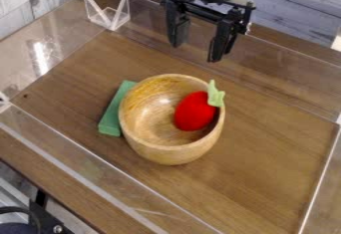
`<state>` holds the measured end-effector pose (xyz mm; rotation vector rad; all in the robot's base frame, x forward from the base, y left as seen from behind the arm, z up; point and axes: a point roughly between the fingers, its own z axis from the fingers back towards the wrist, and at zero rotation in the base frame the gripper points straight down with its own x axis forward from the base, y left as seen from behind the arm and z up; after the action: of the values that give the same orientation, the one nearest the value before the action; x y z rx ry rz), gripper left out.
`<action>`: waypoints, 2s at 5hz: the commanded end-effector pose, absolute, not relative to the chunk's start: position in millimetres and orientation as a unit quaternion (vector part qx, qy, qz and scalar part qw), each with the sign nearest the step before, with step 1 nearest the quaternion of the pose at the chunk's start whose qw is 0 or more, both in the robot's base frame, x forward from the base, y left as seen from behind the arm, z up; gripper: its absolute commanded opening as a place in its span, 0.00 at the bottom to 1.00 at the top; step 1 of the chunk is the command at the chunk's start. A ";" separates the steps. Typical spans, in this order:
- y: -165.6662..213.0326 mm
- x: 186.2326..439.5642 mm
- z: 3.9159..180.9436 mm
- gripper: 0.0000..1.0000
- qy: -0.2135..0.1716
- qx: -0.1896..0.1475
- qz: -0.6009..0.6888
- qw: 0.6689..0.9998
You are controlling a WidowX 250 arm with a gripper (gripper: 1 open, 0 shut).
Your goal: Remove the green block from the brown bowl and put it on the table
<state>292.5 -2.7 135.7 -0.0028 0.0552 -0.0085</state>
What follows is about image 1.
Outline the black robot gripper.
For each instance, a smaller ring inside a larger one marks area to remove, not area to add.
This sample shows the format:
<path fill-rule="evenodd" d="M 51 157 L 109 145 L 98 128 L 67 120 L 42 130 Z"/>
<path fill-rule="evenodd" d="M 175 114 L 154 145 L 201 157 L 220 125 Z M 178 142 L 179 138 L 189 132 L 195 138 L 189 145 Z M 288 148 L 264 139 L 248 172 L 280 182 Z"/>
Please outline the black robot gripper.
<path fill-rule="evenodd" d="M 254 2 L 250 0 L 173 1 L 166 1 L 166 15 L 169 40 L 175 48 L 187 40 L 190 19 L 185 11 L 212 22 L 217 22 L 220 19 L 226 18 L 228 14 L 232 14 L 236 22 L 226 19 L 218 22 L 216 35 L 209 45 L 207 60 L 212 63 L 218 62 L 230 52 L 237 34 L 246 34 L 249 31 L 250 16 L 256 10 Z"/>

